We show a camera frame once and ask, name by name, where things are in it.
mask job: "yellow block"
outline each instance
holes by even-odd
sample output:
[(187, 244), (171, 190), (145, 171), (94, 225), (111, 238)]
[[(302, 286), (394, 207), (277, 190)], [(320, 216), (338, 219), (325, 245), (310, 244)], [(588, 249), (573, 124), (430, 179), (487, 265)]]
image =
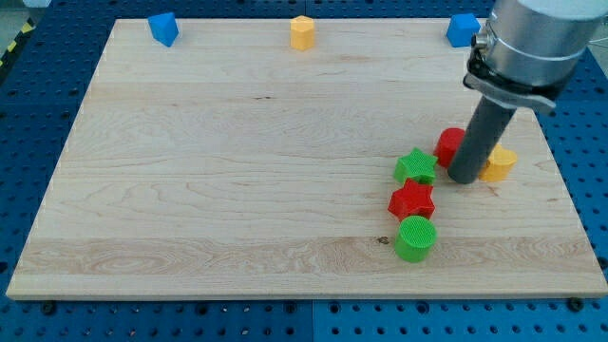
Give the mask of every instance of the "yellow block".
[(22, 27), (21, 27), (21, 33), (28, 33), (31, 30), (33, 30), (34, 28), (29, 24), (29, 23), (25, 23)]
[(314, 47), (314, 21), (304, 15), (300, 15), (291, 21), (292, 48), (305, 50)]
[(17, 46), (17, 42), (12, 41), (12, 43), (10, 43), (9, 46), (7, 47), (7, 51), (12, 52), (16, 46)]
[(517, 153), (497, 144), (487, 158), (485, 167), (479, 174), (479, 179), (482, 181), (502, 181), (516, 162)]

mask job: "blue surface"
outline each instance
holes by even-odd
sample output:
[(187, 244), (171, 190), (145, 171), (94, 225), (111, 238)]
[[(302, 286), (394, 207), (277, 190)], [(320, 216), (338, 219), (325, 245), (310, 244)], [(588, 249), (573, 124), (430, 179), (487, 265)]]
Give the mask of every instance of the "blue surface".
[[(0, 88), (0, 291), (6, 290), (115, 18), (146, 18), (167, 11), (178, 17), (449, 17), (463, 12), (487, 16), (492, 4), (484, 0), (53, 2)], [(608, 257), (605, 89), (608, 81), (586, 52), (560, 96), (556, 115), (539, 120), (596, 253)], [(54, 314), (44, 315), (41, 303), (15, 303), (2, 295), (0, 341), (608, 340), (608, 299), (586, 300), (578, 313), (569, 311), (565, 302), (61, 302)]]
[(154, 39), (170, 48), (178, 37), (178, 23), (175, 21), (175, 14), (172, 12), (153, 15), (148, 17), (148, 24)]
[(471, 37), (482, 26), (472, 13), (452, 15), (447, 27), (446, 37), (454, 48), (469, 47)]

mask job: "wooden board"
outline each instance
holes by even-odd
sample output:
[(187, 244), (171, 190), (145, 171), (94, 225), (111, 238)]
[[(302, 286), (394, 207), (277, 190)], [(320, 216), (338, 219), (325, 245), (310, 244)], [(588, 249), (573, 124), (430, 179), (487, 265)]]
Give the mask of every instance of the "wooden board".
[[(393, 252), (397, 157), (464, 127), (447, 20), (117, 21), (8, 289), (13, 299), (521, 298), (607, 287), (534, 115), (509, 180), (438, 168), (427, 260)], [(378, 241), (389, 237), (389, 244)]]

